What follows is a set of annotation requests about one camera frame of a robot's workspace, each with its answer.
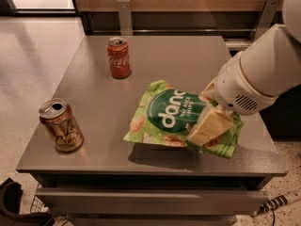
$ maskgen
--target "desk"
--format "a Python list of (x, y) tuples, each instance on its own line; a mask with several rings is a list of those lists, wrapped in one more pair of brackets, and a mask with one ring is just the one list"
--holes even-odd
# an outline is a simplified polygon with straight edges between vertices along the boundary
[(54, 95), (71, 105), (83, 146), (57, 151), (40, 124), (17, 171), (32, 174), (43, 186), (36, 195), (54, 212), (68, 213), (75, 225), (231, 225), (233, 215), (251, 214), (266, 200), (260, 189), (287, 172), (259, 114), (242, 117), (232, 159), (123, 141), (151, 82), (164, 79), (175, 89), (200, 93), (230, 59), (225, 42), (125, 39), (130, 77), (111, 77), (108, 37), (85, 37)]

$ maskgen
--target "floor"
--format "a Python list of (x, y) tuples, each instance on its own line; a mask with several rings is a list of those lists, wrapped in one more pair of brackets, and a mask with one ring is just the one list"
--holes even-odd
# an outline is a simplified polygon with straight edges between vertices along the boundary
[[(0, 182), (10, 177), (22, 185), (21, 213), (30, 212), (37, 183), (16, 165), (39, 123), (40, 105), (52, 98), (84, 36), (79, 18), (0, 17)], [(301, 142), (276, 141), (276, 146), (289, 173), (264, 188), (270, 198), (301, 187)], [(301, 202), (279, 208), (275, 225), (301, 226), (300, 210)], [(237, 216), (234, 225), (272, 221), (272, 213)]]

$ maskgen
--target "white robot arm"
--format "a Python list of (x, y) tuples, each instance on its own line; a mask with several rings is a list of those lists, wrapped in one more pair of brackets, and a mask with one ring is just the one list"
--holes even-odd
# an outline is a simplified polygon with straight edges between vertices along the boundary
[(226, 63), (205, 89), (205, 97), (251, 115), (301, 84), (301, 0), (284, 0), (282, 11), (285, 25), (275, 24)]

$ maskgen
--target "brown soda can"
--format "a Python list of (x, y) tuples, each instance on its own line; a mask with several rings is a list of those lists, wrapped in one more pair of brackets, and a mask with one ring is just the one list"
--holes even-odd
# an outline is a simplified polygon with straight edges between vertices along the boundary
[(83, 144), (83, 134), (65, 101), (59, 98), (48, 101), (39, 113), (40, 122), (61, 152), (71, 152)]
[(129, 46), (123, 38), (111, 38), (107, 42), (107, 54), (111, 74), (116, 79), (123, 79), (131, 74)]

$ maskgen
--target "can lid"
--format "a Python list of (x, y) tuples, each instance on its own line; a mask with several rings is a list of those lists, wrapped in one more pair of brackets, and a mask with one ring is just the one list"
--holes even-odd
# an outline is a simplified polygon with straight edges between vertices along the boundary
[(121, 46), (123, 43), (125, 43), (125, 39), (124, 38), (120, 38), (120, 37), (114, 37), (111, 38), (107, 44), (114, 46), (114, 47), (118, 47)]
[(53, 119), (63, 114), (66, 108), (66, 102), (62, 99), (54, 98), (53, 100), (44, 103), (40, 107), (39, 113), (44, 119)]

